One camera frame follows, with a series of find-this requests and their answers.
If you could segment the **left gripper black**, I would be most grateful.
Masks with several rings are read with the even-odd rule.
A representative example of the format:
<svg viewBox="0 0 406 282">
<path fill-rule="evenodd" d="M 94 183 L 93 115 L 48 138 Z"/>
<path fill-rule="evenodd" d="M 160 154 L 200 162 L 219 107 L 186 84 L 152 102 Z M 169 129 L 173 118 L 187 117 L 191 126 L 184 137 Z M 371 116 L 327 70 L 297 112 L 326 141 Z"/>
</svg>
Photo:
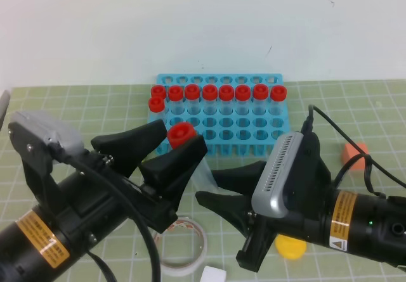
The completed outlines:
<svg viewBox="0 0 406 282">
<path fill-rule="evenodd" d="M 148 227 L 165 231 L 177 219 L 192 171 L 183 151 L 171 150 L 141 163 L 166 136 L 159 119 L 96 136 L 91 140 L 93 151 L 84 149 L 72 156 L 51 144 L 53 162 L 34 167 L 22 162 L 27 185 L 38 202 L 33 213 L 39 222 L 17 221 L 8 228 L 8 258 L 78 259 L 128 217 L 124 199 Z M 144 180 L 141 188 L 129 183 L 137 166 Z"/>
</svg>

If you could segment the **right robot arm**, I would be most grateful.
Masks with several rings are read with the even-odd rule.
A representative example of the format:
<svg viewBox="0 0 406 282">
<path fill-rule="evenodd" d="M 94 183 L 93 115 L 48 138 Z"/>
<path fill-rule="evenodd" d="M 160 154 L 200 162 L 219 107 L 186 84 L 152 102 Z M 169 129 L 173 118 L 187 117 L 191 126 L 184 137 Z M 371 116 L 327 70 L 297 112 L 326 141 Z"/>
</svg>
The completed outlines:
<svg viewBox="0 0 406 282">
<path fill-rule="evenodd" d="M 199 191 L 196 199 L 245 237 L 241 268 L 258 271 L 284 235 L 405 269 L 405 198 L 340 190 L 313 132 L 284 134 L 267 161 L 213 175 L 229 194 Z"/>
</svg>

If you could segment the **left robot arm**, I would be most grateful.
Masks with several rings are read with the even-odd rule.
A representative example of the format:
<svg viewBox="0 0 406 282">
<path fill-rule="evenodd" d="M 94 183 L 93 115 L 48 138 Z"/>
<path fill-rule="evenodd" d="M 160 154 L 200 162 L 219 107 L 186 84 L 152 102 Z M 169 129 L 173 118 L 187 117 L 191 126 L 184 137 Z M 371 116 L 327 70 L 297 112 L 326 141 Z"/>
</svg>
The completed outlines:
<svg viewBox="0 0 406 282">
<path fill-rule="evenodd" d="M 166 138 L 163 121 L 81 139 L 31 122 L 12 121 L 10 140 L 38 204 L 1 232 L 2 281 L 54 281 L 125 220 L 137 225 L 147 246 L 152 280 L 161 267 L 152 232 L 176 219 L 181 196 L 207 153 L 201 135 L 148 159 Z"/>
</svg>

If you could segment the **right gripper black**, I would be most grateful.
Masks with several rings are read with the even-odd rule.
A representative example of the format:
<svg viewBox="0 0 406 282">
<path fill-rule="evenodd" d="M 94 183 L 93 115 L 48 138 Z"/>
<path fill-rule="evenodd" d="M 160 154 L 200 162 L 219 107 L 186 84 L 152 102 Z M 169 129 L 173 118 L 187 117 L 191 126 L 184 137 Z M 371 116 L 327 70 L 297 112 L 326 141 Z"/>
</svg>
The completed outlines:
<svg viewBox="0 0 406 282">
<path fill-rule="evenodd" d="M 232 169 L 213 170 L 220 188 L 240 194 L 253 194 L 266 162 L 263 160 Z M 200 206 L 218 214 L 246 239 L 238 251 L 239 266 L 257 272 L 278 234 L 320 242 L 323 239 L 322 211 L 331 188 L 331 172 L 320 156 L 320 141 L 314 132 L 303 134 L 298 153 L 284 186 L 283 197 L 288 214 L 281 219 L 259 215 L 244 195 L 220 195 L 207 191 L 195 194 Z M 249 212 L 255 215 L 250 232 Z"/>
</svg>

